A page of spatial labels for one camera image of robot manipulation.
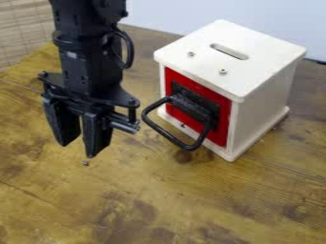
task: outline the white wall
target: white wall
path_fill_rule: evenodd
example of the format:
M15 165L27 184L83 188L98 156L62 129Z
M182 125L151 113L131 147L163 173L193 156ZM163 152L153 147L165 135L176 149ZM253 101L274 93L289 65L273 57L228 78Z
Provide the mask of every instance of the white wall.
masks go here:
M326 61L325 0L127 0L125 23L186 34L228 19L309 48L309 58Z

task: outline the slot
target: slot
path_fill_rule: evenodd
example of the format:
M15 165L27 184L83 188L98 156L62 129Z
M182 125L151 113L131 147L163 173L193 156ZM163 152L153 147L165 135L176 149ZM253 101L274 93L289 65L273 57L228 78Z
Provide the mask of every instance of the slot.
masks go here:
M221 44L213 43L210 45L210 47L214 50L222 52L224 54L226 54L226 55L229 55L229 56L232 56L232 57L234 57L234 58L237 58L240 60L249 60L250 59L250 56L248 54L245 54L245 53L242 53L240 51L236 51L236 50L228 48L226 46L224 46Z

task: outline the white cube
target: white cube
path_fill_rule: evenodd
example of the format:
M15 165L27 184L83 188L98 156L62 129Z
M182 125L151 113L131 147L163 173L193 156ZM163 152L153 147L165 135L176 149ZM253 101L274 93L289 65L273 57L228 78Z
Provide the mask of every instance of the white cube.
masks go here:
M222 101L221 131L204 144L229 161L249 150L289 113L293 77L305 54L304 47L225 20L155 52L162 97L169 95L169 79L182 79L193 84L194 91L210 90L209 97L216 94L216 102ZM161 107L159 116L192 137L200 136L192 122L182 121L167 106Z

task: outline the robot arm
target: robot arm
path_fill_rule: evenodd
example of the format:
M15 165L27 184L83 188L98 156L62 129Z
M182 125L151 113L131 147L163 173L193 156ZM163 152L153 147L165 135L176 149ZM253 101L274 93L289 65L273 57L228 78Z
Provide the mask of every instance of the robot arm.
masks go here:
M50 0L54 43L63 73L41 74L42 101L58 142L67 146L82 134L89 157L110 146L113 131L139 131L139 100L122 88L133 66L134 44L118 22L127 16L125 0ZM123 61L123 44L127 58ZM117 107L129 114L115 112Z

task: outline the wooden panel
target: wooden panel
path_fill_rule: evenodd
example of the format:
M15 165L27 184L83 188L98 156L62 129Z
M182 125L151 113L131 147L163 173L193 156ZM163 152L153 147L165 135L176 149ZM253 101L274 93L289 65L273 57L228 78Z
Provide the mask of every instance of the wooden panel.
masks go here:
M2 0L0 70L50 40L53 30L49 0Z
M159 98L153 52L180 36L123 28L138 50L123 86L143 108ZM0 243L326 243L324 66L301 64L292 115L233 164L142 124L137 135L115 132L90 167L82 138L62 148L42 113L35 76L59 69L47 45L0 73Z

